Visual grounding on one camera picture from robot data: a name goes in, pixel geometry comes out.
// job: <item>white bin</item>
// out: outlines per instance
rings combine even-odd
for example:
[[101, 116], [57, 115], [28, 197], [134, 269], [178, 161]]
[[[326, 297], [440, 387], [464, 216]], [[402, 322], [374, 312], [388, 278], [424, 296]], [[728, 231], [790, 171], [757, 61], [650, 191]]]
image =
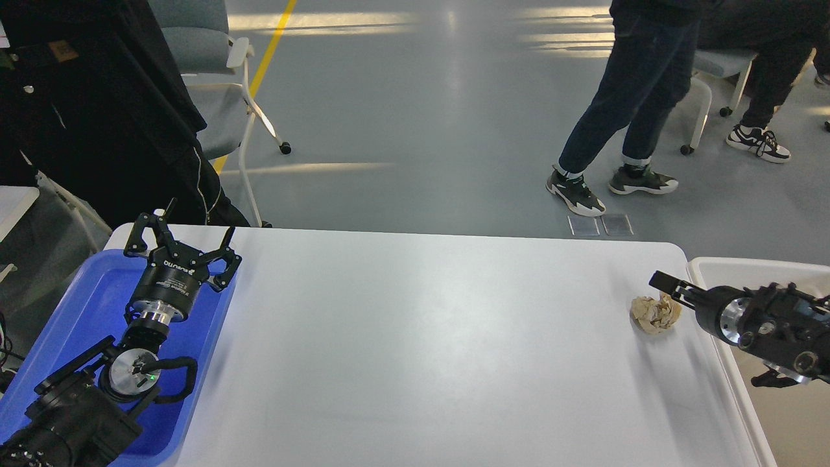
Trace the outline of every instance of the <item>white bin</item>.
[[[759, 288], [771, 282], [796, 283], [798, 289], [824, 297], [830, 294], [830, 267], [744, 258], [695, 258], [689, 277], [701, 288], [728, 285]], [[830, 465], [830, 385], [822, 381], [789, 388], [756, 388], [749, 379], [767, 371], [755, 356], [732, 347], [735, 361], [749, 392], [779, 467]]]

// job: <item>chair armrest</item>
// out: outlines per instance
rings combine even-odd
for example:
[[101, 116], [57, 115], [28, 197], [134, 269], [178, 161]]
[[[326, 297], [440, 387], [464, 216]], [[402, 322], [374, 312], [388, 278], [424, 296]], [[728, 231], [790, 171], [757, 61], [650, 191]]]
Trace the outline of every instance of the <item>chair armrest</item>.
[[246, 57], [253, 57], [254, 48], [247, 37], [237, 37], [231, 40], [231, 51], [227, 54], [227, 67], [234, 69], [242, 66]]

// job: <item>jeans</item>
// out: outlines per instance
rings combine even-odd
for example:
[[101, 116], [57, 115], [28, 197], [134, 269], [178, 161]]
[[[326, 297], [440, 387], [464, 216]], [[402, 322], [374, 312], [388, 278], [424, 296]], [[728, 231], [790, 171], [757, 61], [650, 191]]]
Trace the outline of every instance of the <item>jeans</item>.
[[787, 99], [815, 47], [819, 73], [830, 72], [828, 0], [725, 0], [701, 23], [701, 48], [746, 47], [753, 63], [755, 94], [741, 125], [766, 127]]
[[578, 175], [628, 125], [624, 160], [647, 165], [671, 109], [691, 86], [698, 22], [667, 26], [636, 13], [614, 17], [614, 46], [591, 105], [562, 150], [557, 167]]

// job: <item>sneaker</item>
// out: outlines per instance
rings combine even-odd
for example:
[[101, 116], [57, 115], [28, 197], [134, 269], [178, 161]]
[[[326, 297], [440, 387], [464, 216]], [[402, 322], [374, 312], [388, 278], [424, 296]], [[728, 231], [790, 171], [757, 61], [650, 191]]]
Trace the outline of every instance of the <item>sneaker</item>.
[[605, 204], [591, 193], [582, 175], [576, 179], [566, 179], [559, 172], [554, 172], [548, 177], [545, 186], [551, 194], [558, 194], [575, 214], [588, 217], [605, 214]]
[[735, 125], [729, 136], [726, 136], [726, 144], [755, 153], [761, 159], [775, 164], [783, 164], [790, 158], [789, 150], [775, 141], [775, 133], [763, 128]]
[[620, 167], [614, 174], [608, 188], [616, 194], [630, 194], [635, 191], [645, 191], [651, 194], [668, 194], [677, 189], [677, 180], [668, 175], [652, 172], [646, 169], [642, 176], [632, 177], [624, 167]]

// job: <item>crumpled paper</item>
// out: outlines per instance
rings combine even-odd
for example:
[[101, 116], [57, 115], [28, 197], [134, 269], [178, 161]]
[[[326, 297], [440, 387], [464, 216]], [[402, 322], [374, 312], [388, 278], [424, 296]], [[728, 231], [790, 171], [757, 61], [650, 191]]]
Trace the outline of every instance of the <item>crumpled paper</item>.
[[660, 292], [660, 300], [637, 297], [631, 301], [631, 316], [647, 334], [660, 334], [680, 319], [681, 304]]

